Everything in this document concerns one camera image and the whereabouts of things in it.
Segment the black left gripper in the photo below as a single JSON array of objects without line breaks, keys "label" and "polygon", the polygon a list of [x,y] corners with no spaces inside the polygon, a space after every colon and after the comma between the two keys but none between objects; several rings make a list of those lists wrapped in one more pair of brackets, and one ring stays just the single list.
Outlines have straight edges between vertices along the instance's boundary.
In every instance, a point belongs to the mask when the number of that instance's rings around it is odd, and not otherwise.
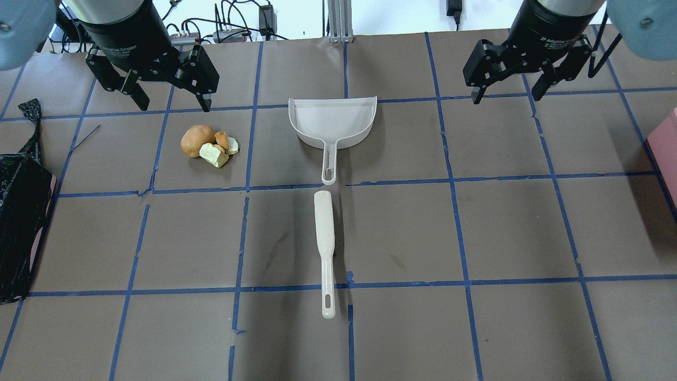
[{"label": "black left gripper", "polygon": [[95,79],[108,92],[129,96],[141,111],[147,111],[150,99],[140,82],[166,82],[196,96],[203,112],[212,108],[211,96],[218,89],[220,76],[206,50],[193,45],[188,51],[172,47],[146,63],[132,63],[127,68],[114,65],[103,50],[95,46],[85,58]]}]

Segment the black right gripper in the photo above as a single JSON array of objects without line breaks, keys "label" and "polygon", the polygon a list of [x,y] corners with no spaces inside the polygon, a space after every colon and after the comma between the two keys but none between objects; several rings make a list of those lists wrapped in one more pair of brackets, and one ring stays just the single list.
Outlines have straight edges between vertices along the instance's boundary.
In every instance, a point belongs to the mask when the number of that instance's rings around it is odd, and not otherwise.
[{"label": "black right gripper", "polygon": [[592,45],[585,34],[565,41],[507,39],[500,45],[481,39],[463,67],[463,78],[472,87],[472,103],[477,105],[496,82],[520,73],[541,72],[531,88],[537,102],[552,86],[574,80],[591,55]]}]

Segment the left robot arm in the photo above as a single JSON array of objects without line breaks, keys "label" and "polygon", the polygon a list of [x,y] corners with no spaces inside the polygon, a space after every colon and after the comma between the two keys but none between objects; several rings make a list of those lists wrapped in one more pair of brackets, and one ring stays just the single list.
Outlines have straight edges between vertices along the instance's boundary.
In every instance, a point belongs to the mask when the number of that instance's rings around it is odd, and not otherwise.
[{"label": "left robot arm", "polygon": [[[87,67],[107,92],[129,96],[140,110],[149,97],[141,81],[165,82],[196,96],[211,110],[219,75],[205,49],[172,46],[151,1],[72,1],[75,15],[94,41]],[[1,68],[12,70],[30,60],[57,20],[57,1],[2,1]]]}]

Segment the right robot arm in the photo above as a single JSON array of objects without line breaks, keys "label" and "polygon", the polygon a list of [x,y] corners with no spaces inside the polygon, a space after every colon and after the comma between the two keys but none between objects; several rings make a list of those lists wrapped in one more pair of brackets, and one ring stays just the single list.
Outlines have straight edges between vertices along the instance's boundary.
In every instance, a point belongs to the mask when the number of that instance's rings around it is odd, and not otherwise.
[{"label": "right robot arm", "polygon": [[[584,31],[606,5],[600,29],[611,20],[618,34],[601,58]],[[465,84],[472,88],[474,104],[496,82],[522,73],[540,74],[532,87],[539,101],[552,85],[574,80],[585,64],[594,77],[620,41],[646,60],[675,59],[675,1],[524,1],[508,38],[496,45],[481,39],[463,68]]]}]

